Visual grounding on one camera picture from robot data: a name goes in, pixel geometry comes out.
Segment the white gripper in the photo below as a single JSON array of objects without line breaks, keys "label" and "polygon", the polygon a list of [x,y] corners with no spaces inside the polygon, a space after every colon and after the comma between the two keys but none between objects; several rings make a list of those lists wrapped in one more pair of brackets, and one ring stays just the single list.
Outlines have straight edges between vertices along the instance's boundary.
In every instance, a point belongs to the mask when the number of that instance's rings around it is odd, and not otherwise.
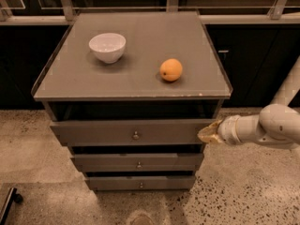
[{"label": "white gripper", "polygon": [[204,143],[223,143],[237,145],[241,141],[237,135],[237,121],[239,115],[228,116],[223,120],[217,120],[207,127],[202,128],[198,133],[198,138]]}]

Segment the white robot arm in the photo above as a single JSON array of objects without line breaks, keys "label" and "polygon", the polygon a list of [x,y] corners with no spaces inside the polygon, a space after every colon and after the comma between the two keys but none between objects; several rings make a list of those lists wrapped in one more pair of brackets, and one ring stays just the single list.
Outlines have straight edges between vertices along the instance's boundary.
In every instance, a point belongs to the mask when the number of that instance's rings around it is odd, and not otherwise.
[{"label": "white robot arm", "polygon": [[231,146],[256,143],[281,149],[300,144],[300,113],[289,107],[300,89],[300,57],[275,94],[271,104],[258,114],[232,115],[198,132],[204,143]]}]

